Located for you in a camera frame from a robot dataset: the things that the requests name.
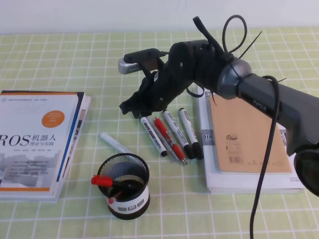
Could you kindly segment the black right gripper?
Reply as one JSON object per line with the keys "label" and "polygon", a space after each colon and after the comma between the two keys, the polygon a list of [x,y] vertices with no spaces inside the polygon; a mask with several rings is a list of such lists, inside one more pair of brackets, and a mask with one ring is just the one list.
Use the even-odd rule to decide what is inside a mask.
{"label": "black right gripper", "polygon": [[216,91],[224,68],[224,50],[207,40],[178,42],[172,45],[168,60],[158,71],[157,80],[140,93],[120,104],[122,114],[131,112],[135,119],[148,117],[167,106],[193,82]]}

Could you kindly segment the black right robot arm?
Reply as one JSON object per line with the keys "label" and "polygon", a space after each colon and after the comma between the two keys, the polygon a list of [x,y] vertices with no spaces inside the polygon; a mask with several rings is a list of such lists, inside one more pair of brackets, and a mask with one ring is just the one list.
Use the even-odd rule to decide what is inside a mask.
{"label": "black right robot arm", "polygon": [[121,74],[143,71],[139,89],[120,104],[135,118],[160,112],[192,83],[225,99],[240,98],[274,119],[287,132],[287,153],[293,155],[301,183],[319,193],[319,100],[279,84],[272,76],[254,74],[250,65],[227,55],[207,40],[178,42],[168,52],[155,48],[126,54]]}

